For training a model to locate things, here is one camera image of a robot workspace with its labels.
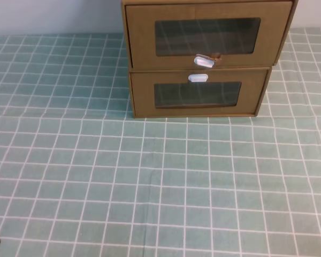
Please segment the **lower brown cardboard shoebox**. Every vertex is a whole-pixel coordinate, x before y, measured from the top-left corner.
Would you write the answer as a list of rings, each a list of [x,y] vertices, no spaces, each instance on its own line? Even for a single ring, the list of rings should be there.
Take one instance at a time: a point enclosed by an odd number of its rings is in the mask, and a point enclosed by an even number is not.
[[[136,118],[254,117],[258,115],[271,68],[130,72]],[[190,74],[207,74],[190,82]]]

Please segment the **cyan checkered tablecloth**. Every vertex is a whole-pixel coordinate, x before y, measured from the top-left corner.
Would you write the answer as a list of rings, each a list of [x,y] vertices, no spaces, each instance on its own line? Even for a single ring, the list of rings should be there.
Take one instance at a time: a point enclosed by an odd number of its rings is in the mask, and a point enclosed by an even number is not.
[[[321,256],[321,28],[257,117],[135,119],[122,34],[0,35],[0,256]]]

